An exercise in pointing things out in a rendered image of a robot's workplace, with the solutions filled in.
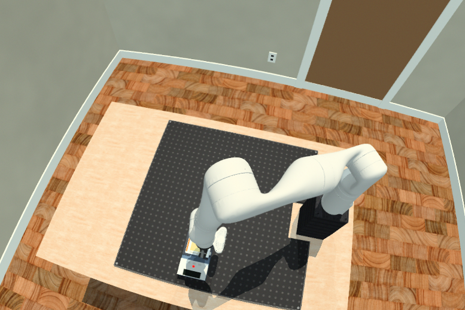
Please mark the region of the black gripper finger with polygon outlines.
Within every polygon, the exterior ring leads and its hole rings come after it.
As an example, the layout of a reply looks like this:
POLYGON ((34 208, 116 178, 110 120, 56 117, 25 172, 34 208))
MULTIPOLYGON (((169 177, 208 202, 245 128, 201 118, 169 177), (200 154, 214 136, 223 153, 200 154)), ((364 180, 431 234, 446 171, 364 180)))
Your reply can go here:
POLYGON ((202 250, 202 252, 200 251, 200 253, 199 253, 198 256, 201 257, 201 258, 205 258, 205 257, 206 257, 206 254, 207 254, 207 251, 208 251, 208 250, 206 250, 206 252, 204 252, 204 250, 202 250))

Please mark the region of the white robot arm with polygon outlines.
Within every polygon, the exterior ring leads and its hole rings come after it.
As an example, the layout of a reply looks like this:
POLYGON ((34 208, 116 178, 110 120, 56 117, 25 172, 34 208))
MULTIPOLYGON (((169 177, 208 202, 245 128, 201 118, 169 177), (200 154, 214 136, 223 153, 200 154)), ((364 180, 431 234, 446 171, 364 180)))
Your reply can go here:
POLYGON ((322 194, 321 205, 327 213, 343 214, 386 172, 377 151, 361 144, 295 160, 271 192, 263 194, 246 160, 221 160, 205 173, 200 205, 190 215, 189 238, 200 248, 213 245, 220 254, 227 234, 225 227, 217 231, 222 223, 242 221, 322 194))

